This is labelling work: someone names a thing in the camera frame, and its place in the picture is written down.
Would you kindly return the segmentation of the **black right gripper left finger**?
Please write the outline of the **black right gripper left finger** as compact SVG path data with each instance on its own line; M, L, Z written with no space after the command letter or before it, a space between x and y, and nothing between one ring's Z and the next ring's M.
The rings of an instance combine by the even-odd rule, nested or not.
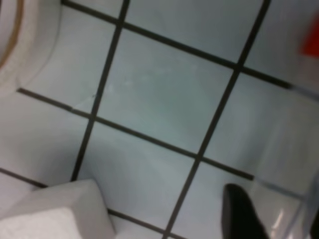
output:
M222 199L221 231L224 239L269 237L249 195L242 187L237 184L226 184Z

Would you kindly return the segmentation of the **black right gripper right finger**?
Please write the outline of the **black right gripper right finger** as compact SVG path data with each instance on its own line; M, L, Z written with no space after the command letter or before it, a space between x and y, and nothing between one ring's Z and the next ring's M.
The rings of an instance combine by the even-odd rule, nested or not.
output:
M311 239L319 239L319 217L317 216L312 224L310 231Z

